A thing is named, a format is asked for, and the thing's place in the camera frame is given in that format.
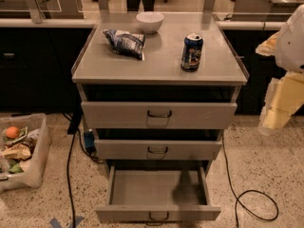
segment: empty drawer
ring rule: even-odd
[[[95,147],[103,160],[215,160],[221,142],[97,140]]]
[[[83,102],[90,128],[224,129],[233,120],[234,103]]]
[[[200,161],[115,161],[100,221],[215,220]]]

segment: black cabinet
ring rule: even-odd
[[[281,78],[285,70],[276,65],[275,57],[256,54],[256,48],[276,31],[225,30],[232,47],[241,57],[250,75],[247,85],[241,88],[237,98],[237,114],[259,115],[272,78]]]
[[[74,112],[70,70],[91,28],[0,28],[1,111]]]

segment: can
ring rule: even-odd
[[[196,71],[200,65],[203,40],[199,34],[189,33],[184,38],[184,47],[181,57],[181,68],[185,71]]]

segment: gray drawer cabinet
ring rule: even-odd
[[[219,215],[206,175],[247,79],[212,17],[204,23],[204,16],[166,13],[159,32],[146,36],[145,60],[138,61],[111,52],[102,35],[109,28],[137,31],[135,14],[105,14],[75,63],[84,121],[108,175],[106,204],[96,204],[100,221]],[[204,35],[197,72],[181,70],[181,30]]]

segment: terrazzo floor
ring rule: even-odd
[[[236,115],[224,133],[232,184],[237,195],[256,189],[271,196],[277,203],[279,215],[275,221],[263,222],[238,206],[239,227],[302,228],[304,119],[293,117],[285,128],[270,137],[257,132],[257,121],[258,116]],[[0,227],[71,227],[66,169],[72,135],[67,135],[68,124],[61,114],[47,115],[52,144],[43,183],[36,189],[23,188],[0,194]],[[105,205],[105,169],[84,154],[78,137],[71,153],[69,176],[75,214],[79,221],[77,227],[147,227],[144,223],[99,222],[95,208]],[[161,227],[236,227],[236,200],[229,187],[223,148],[211,165],[207,185],[212,205],[221,207],[216,221],[168,223]],[[259,194],[249,193],[241,201],[265,218],[269,219],[276,213],[273,204]]]

